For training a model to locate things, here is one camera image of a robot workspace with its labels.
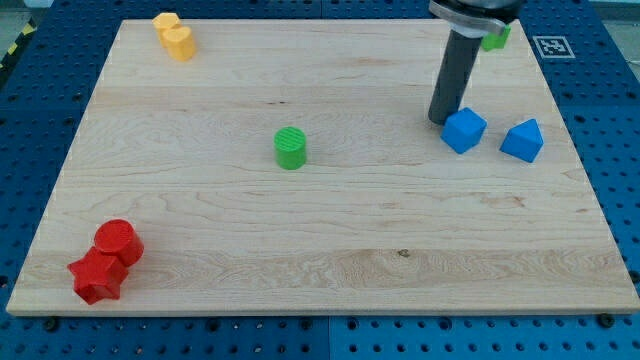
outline wooden board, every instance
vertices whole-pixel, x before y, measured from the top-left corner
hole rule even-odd
[[[8,305],[14,315],[570,314],[638,297],[519,24],[481,52],[455,154],[425,120],[448,25],[184,21],[171,60],[125,21]],[[498,151],[538,119],[534,164]],[[278,168],[298,126],[309,160]],[[119,301],[86,305],[67,263],[112,217],[146,251]]]

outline blue block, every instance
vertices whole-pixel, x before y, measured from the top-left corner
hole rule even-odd
[[[512,127],[500,146],[500,151],[527,162],[533,162],[544,140],[536,119]]]
[[[458,154],[476,146],[480,142],[487,122],[469,108],[464,108],[449,116],[440,138]]]

